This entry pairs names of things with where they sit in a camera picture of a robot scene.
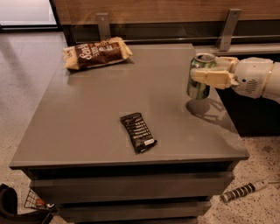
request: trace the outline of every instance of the table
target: table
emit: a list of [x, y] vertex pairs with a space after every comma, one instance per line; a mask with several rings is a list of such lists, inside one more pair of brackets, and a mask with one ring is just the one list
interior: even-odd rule
[[[75, 223], [195, 223], [249, 154], [215, 89], [186, 94], [190, 44], [131, 45], [123, 63], [60, 62], [10, 163]], [[140, 112], [157, 145], [136, 154], [120, 117]]]

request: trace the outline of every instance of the white wall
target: white wall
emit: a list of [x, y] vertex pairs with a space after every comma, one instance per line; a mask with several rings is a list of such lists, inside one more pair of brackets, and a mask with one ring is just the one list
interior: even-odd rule
[[1, 25], [55, 25], [49, 0], [0, 0]]

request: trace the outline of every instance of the green can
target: green can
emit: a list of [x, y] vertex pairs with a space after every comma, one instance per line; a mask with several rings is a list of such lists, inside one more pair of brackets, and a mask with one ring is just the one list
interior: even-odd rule
[[187, 83], [187, 94], [195, 100], [203, 100], [209, 96], [210, 87], [204, 83], [197, 82], [191, 77], [191, 70], [193, 68], [211, 68], [216, 67], [216, 56], [211, 53], [201, 52], [197, 53], [191, 61], [189, 71], [189, 79]]

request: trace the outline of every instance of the floor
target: floor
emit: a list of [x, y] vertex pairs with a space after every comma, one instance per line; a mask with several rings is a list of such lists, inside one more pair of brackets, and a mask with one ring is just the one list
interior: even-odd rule
[[[25, 213], [29, 179], [12, 171], [9, 163], [62, 59], [66, 46], [61, 32], [0, 35], [0, 183], [17, 191], [18, 211]], [[250, 159], [234, 169], [235, 180], [226, 191], [260, 179], [280, 181], [280, 136], [244, 137]], [[280, 183], [227, 204], [219, 195], [199, 224], [280, 223]], [[59, 216], [52, 224], [66, 224]]]

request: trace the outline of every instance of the gray tabletop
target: gray tabletop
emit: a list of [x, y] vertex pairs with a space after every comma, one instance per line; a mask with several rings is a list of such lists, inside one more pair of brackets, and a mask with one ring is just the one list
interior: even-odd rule
[[[131, 45], [127, 61], [69, 73], [61, 61], [10, 163], [135, 165], [240, 160], [249, 154], [215, 89], [186, 94], [192, 45]], [[158, 143], [136, 154], [120, 117], [140, 112]]]

